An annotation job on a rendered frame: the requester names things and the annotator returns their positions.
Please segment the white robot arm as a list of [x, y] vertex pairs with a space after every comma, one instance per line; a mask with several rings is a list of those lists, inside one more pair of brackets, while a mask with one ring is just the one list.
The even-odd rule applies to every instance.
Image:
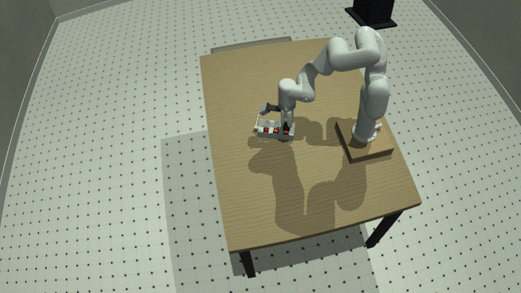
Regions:
[[387, 50], [380, 34], [367, 26], [357, 29], [354, 40], [357, 49], [349, 51], [344, 39], [331, 38], [317, 58], [306, 63], [298, 73], [298, 85], [290, 78], [280, 80], [278, 106], [266, 103], [260, 107], [259, 113], [265, 115], [270, 111], [287, 112], [295, 108], [296, 100], [305, 103], [314, 101], [315, 78], [318, 72], [321, 75], [331, 75], [334, 70], [345, 72], [365, 67], [365, 83], [360, 89], [357, 123], [352, 127], [352, 134], [359, 142], [373, 141], [377, 135], [377, 128], [383, 126], [375, 122], [385, 115], [389, 102], [390, 92], [386, 78]]

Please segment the white power strip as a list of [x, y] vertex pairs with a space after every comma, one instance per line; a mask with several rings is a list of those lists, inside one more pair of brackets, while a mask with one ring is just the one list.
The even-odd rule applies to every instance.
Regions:
[[257, 116], [256, 124], [254, 127], [254, 130], [258, 131], [258, 137], [276, 138], [290, 141], [294, 140], [295, 123], [292, 124], [292, 127], [289, 131], [283, 131], [281, 121], [268, 121], [260, 119], [259, 126], [257, 126], [258, 118], [259, 115]]

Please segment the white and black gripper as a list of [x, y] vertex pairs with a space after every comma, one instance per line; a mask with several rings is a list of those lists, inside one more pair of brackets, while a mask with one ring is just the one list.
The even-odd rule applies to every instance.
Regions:
[[289, 131], [292, 127], [292, 116], [294, 115], [294, 109], [288, 112], [281, 110], [281, 126], [283, 127], [283, 131]]

